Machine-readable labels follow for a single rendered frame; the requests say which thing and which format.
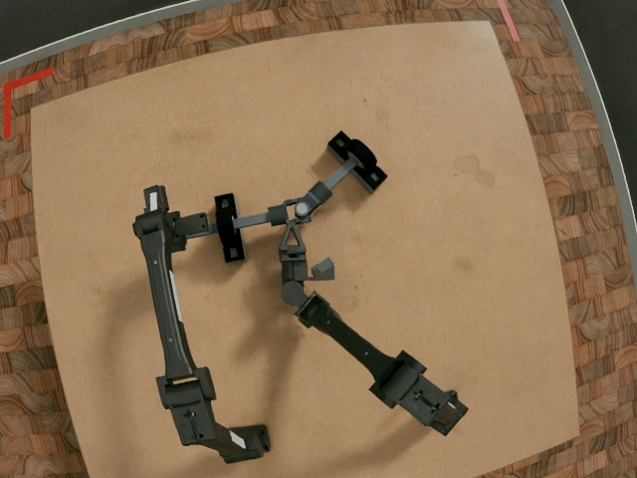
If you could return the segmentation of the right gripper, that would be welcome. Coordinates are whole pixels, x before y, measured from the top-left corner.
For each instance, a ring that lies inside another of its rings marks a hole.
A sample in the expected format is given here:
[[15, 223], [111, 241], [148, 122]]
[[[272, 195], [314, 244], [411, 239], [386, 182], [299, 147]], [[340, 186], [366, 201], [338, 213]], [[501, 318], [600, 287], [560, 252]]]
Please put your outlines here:
[[[291, 230], [293, 231], [295, 235], [298, 245], [286, 245], [286, 242]], [[279, 248], [279, 260], [280, 260], [280, 263], [282, 262], [283, 283], [288, 283], [289, 279], [291, 279], [291, 281], [294, 281], [293, 261], [307, 260], [306, 253], [307, 253], [307, 248], [303, 242], [303, 239], [297, 229], [295, 222], [289, 222], [286, 232], [284, 234], [282, 243]], [[296, 258], [296, 259], [291, 259], [291, 258]], [[281, 261], [281, 260], [292, 260], [292, 261]]]

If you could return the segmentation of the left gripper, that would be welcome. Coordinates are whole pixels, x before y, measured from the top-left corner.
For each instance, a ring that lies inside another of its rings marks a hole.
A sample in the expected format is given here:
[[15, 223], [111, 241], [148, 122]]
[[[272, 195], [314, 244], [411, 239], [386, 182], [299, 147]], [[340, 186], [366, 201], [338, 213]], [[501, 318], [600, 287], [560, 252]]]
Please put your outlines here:
[[[180, 212], [178, 210], [177, 211], [173, 211], [173, 212], [169, 212], [169, 213], [178, 214], [180, 216]], [[176, 230], [175, 230], [175, 234], [176, 234]], [[174, 234], [174, 236], [175, 236], [175, 234]], [[174, 238], [174, 236], [172, 237], [172, 239]], [[186, 250], [185, 245], [187, 245], [187, 239], [186, 239], [186, 235], [184, 235], [184, 236], [185, 236], [185, 243], [172, 245], [172, 253], [181, 252], [181, 251], [185, 251]]]

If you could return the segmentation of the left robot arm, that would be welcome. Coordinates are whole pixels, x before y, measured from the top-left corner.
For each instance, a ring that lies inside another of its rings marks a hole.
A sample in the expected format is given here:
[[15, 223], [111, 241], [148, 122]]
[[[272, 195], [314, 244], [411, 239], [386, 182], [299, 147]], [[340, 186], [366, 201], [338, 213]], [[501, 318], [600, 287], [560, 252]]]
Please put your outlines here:
[[[219, 455], [226, 464], [259, 459], [271, 449], [265, 426], [228, 429], [215, 421], [211, 400], [216, 400], [216, 391], [210, 369], [197, 368], [193, 360], [179, 306], [172, 270], [172, 245], [185, 243], [184, 235], [209, 232], [207, 215], [201, 212], [180, 219], [177, 214], [171, 215], [167, 212], [164, 185], [145, 188], [143, 195], [144, 213], [135, 217], [132, 229], [140, 240], [146, 261], [164, 353], [165, 375], [155, 378], [161, 403], [170, 409], [183, 446], [202, 445], [223, 451]], [[198, 379], [173, 384], [191, 377]]]

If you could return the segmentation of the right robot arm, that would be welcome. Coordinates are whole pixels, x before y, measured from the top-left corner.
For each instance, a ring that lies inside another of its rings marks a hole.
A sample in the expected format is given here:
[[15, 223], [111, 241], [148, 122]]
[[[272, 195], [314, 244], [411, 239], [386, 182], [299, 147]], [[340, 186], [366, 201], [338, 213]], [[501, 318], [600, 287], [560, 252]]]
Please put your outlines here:
[[294, 281], [289, 279], [288, 283], [282, 284], [283, 302], [300, 308], [295, 315], [305, 327], [318, 328], [323, 334], [332, 337], [368, 369], [375, 380], [369, 391], [380, 401], [391, 409], [400, 405], [426, 426], [432, 421], [430, 426], [447, 436], [469, 410], [459, 400], [458, 393], [445, 393], [422, 375], [427, 367], [406, 351], [402, 350], [396, 358], [382, 353], [341, 321], [340, 314], [316, 291], [309, 297], [305, 294], [305, 283], [298, 281], [334, 280], [333, 264], [327, 257], [312, 267], [314, 277], [308, 277], [308, 260], [293, 261]]

